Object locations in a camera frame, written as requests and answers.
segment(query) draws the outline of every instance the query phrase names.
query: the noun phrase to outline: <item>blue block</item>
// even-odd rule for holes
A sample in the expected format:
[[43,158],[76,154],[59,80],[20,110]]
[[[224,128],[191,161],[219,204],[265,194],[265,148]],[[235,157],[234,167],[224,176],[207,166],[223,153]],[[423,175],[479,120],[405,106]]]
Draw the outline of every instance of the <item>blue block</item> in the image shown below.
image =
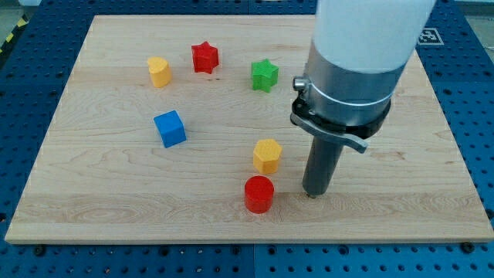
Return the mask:
[[184,124],[180,120],[177,111],[173,110],[155,117],[154,123],[160,132],[164,147],[171,147],[187,140]]

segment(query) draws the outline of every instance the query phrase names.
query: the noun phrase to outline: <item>red star block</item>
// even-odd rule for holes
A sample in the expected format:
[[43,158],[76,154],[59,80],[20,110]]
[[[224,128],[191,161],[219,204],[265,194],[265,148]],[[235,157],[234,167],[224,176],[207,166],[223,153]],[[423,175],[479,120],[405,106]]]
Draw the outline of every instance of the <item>red star block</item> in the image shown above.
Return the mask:
[[194,61],[194,71],[196,73],[209,73],[219,65],[218,49],[210,46],[208,42],[203,42],[198,46],[192,46],[192,60]]

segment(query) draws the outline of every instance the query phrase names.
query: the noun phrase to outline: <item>green block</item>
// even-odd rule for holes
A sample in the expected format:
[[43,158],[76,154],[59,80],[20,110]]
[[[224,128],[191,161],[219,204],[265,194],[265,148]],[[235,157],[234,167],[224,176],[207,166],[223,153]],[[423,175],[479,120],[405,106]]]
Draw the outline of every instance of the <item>green block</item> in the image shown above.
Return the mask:
[[252,89],[271,91],[271,86],[278,83],[278,66],[271,64],[268,59],[261,62],[252,62]]

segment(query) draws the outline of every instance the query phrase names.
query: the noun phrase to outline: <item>wooden table surface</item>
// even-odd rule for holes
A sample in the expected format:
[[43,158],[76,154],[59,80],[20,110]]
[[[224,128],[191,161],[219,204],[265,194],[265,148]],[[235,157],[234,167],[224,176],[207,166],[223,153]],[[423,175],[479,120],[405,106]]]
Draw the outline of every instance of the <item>wooden table surface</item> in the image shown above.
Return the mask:
[[[345,148],[328,192],[301,181],[311,136],[289,121],[312,16],[97,16],[9,227],[10,243],[486,242],[494,234],[416,55],[365,154]],[[221,65],[193,73],[208,40]],[[147,58],[173,80],[152,86]],[[250,66],[279,66],[271,93]],[[177,110],[187,141],[165,149],[153,117]],[[243,204],[259,139],[283,146],[271,210]]]

